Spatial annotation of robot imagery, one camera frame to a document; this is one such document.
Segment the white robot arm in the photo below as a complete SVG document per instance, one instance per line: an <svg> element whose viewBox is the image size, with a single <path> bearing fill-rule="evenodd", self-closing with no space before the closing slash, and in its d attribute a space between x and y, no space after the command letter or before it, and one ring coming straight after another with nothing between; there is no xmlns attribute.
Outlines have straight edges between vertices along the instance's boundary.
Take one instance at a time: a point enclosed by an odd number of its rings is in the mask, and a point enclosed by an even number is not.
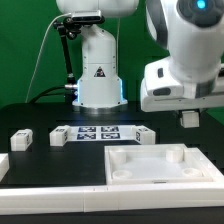
<svg viewBox="0 0 224 224"><path fill-rule="evenodd" d="M132 14L139 0L56 0L62 13L91 15L101 12L103 17L123 17ZM97 25L81 28L83 75L78 80L75 111L108 113L121 110L127 104L123 98L122 81L117 75L116 41Z"/></svg>
<svg viewBox="0 0 224 224"><path fill-rule="evenodd" d="M223 106L223 0L147 0L146 14L153 39L170 57L146 66L143 111Z"/></svg>
<svg viewBox="0 0 224 224"><path fill-rule="evenodd" d="M104 17L116 18L131 15L139 0L56 0L63 13L100 10Z"/></svg>

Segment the cable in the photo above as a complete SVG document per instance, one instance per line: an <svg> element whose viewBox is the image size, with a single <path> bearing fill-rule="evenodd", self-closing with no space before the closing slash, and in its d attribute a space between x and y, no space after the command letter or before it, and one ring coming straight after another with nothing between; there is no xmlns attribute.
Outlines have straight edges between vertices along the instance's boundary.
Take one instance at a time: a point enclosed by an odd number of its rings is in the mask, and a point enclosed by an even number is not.
<svg viewBox="0 0 224 224"><path fill-rule="evenodd" d="M120 38L120 27L121 27L121 19L118 19L117 22L117 74L118 74L118 50L119 50L119 38Z"/></svg>
<svg viewBox="0 0 224 224"><path fill-rule="evenodd" d="M28 99L29 99L30 91L31 91L31 88L32 88L32 85L33 85L34 78L35 78L36 73L37 73L37 69L38 69L38 67L39 67L40 59L41 59L41 56L42 56L42 53L43 53L43 48L44 48L44 45L45 45L47 36L48 36L48 34L49 34L50 28L52 27L52 25L53 25L53 23L55 22L55 20L60 19L60 18L63 18L63 17L66 17L66 16L71 16L71 13L67 13L67 14L63 14L63 15L60 15L60 16L55 17L55 18L52 20L52 22L49 24L49 26L48 26L48 28L47 28L47 30L46 30L46 32L45 32L43 41L42 41L42 43L41 43L40 51L39 51L39 54L38 54L38 57L37 57L37 61L36 61L36 65L35 65L35 69L34 69L34 72L33 72L33 75L32 75L31 81L30 81L30 85L29 85L29 88L28 88L28 91L27 91L26 101L25 101L26 103L28 103Z"/></svg>
<svg viewBox="0 0 224 224"><path fill-rule="evenodd" d="M36 103L37 100L39 100L41 97L46 97L46 96L59 96L59 95L65 95L64 93L49 93L49 94L45 94L45 95L42 95L40 97L35 97L32 99L32 101L29 102L29 104L34 104Z"/></svg>
<svg viewBox="0 0 224 224"><path fill-rule="evenodd" d="M48 94L49 92L52 92L54 90L58 90L58 89L64 89L64 86L55 86L52 88L49 88L45 91L43 91L42 93L38 94L36 97L34 97L32 100L29 101L29 103L33 104L35 103L39 98L43 97L43 96L50 96L51 94Z"/></svg>

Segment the warning label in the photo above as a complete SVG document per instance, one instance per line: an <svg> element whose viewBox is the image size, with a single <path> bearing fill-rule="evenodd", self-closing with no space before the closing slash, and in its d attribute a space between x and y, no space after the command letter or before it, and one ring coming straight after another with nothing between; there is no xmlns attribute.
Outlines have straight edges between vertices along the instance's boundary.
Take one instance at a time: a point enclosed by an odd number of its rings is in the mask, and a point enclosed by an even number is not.
<svg viewBox="0 0 224 224"><path fill-rule="evenodd" d="M94 77L106 77L104 74L104 71L101 67L98 68L96 74L94 75Z"/></svg>

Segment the green backdrop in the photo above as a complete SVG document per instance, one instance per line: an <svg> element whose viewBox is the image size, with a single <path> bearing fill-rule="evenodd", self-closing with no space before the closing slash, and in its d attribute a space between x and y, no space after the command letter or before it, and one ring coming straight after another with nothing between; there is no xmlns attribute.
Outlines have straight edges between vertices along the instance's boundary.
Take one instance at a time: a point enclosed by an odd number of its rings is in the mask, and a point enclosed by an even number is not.
<svg viewBox="0 0 224 224"><path fill-rule="evenodd" d="M0 108L25 102L40 45L49 23L60 12L55 0L1 1L0 8ZM117 35L117 19L108 19L102 27ZM69 42L76 77L82 74L81 39ZM145 26L145 0L140 0L133 16L121 19L119 38L119 76L124 80L125 97L139 100L139 88L147 63L168 55L155 44ZM62 47L52 28L47 38L30 98L66 81ZM63 97L45 101L63 101ZM224 123L223 109L209 111Z"/></svg>

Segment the white tray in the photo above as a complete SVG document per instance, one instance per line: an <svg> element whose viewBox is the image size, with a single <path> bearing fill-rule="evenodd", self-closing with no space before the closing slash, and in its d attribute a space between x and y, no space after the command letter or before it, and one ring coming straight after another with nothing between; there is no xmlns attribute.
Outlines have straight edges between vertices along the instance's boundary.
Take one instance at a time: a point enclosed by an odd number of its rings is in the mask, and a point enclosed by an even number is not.
<svg viewBox="0 0 224 224"><path fill-rule="evenodd" d="M197 148L175 145L106 146L109 185L223 181Z"/></svg>

